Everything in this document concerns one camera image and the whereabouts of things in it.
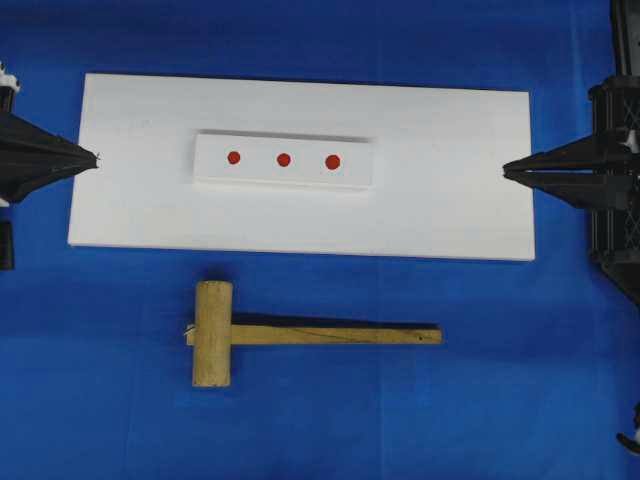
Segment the wooden handle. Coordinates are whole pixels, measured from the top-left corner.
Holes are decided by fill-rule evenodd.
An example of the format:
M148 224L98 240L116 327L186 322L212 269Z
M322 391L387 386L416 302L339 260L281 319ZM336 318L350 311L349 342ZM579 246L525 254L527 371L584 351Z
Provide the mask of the wooden handle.
M232 345L439 344L439 328L272 327L232 325Z
M193 386L231 383L231 296L228 282L200 282L196 290Z

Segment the mallet handle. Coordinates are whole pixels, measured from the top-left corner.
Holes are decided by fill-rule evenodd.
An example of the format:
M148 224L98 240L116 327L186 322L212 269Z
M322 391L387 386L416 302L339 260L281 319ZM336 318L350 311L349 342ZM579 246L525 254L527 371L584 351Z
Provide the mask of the mallet handle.
M284 327L232 325L232 345L439 344L439 328Z

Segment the blue cloth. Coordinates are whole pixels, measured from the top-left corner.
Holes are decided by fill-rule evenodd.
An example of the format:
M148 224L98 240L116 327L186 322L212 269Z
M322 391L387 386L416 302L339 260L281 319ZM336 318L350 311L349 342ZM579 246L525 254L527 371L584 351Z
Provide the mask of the blue cloth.
M0 15L15 112L74 140L84 74L127 72L526 90L538 151L590 133L586 91L614 69L604 0ZM615 433L640 400L640 323L588 263L584 212L536 193L531 263L94 249L66 243L71 191L0 212L17 261L0 272L1 479L638 477ZM239 311L437 322L446 343L236 348L231 388L193 390L181 335L203 279L233 281Z

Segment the white board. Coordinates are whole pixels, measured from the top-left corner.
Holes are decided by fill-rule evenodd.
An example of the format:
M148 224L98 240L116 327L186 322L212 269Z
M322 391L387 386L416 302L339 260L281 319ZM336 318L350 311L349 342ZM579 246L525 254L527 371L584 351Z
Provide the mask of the white board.
M322 162L314 149L344 142L370 166L357 189L314 188L320 170L202 181L196 140L210 135L274 168L271 146L250 143L305 141L298 155ZM72 245L534 258L531 191L501 169L530 154L526 92L90 74L80 144L100 168L75 179Z

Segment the red circle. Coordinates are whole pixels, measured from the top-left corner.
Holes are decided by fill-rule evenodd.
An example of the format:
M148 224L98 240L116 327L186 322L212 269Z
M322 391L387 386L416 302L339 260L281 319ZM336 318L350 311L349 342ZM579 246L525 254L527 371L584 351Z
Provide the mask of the red circle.
M291 157L286 153L281 153L280 155L278 155L277 160L278 165L280 165L281 167L288 167L291 163Z
M329 155L324 161L324 164L329 170L335 170L340 166L340 157L337 155Z
M231 165L235 165L240 161L240 154L236 151L229 152L229 155L227 155L227 160L229 160L229 163Z

